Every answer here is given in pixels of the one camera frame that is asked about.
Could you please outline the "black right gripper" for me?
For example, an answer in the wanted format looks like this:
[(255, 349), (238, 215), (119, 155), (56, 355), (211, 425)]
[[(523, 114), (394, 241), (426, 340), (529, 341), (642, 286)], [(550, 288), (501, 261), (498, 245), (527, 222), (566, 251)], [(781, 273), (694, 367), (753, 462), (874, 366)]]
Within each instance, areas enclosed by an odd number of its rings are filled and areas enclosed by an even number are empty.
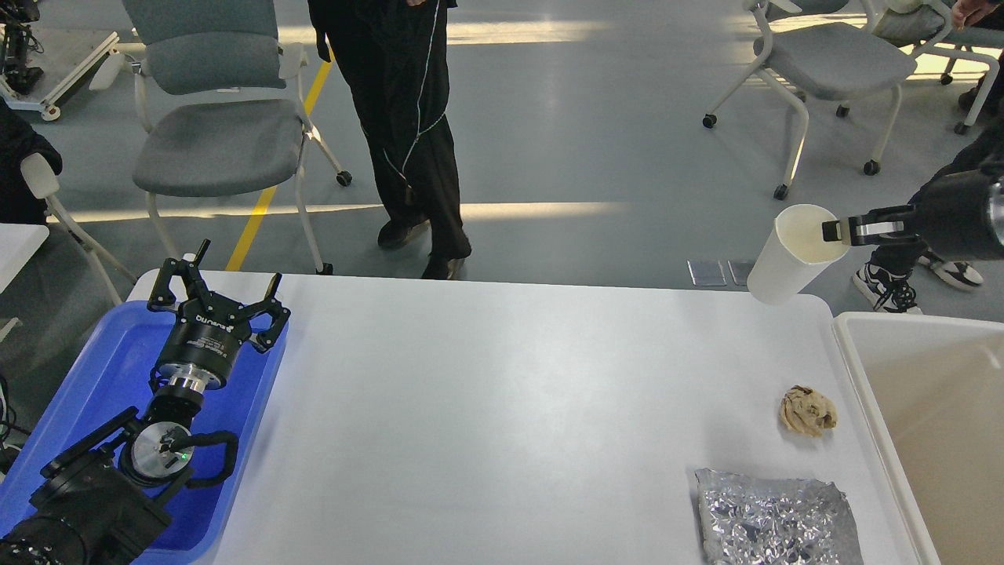
[(915, 206), (822, 222), (821, 236), (844, 246), (906, 246), (921, 237), (946, 260), (1000, 261), (1002, 225), (1002, 175), (973, 170), (929, 182)]

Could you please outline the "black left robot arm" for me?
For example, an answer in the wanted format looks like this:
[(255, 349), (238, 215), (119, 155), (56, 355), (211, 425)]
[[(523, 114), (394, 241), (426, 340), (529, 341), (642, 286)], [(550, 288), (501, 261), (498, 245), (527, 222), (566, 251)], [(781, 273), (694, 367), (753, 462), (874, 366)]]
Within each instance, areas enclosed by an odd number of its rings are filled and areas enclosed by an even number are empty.
[(101, 319), (2, 484), (4, 564), (180, 564), (215, 541), (271, 393), (280, 273), (242, 304), (193, 260)]

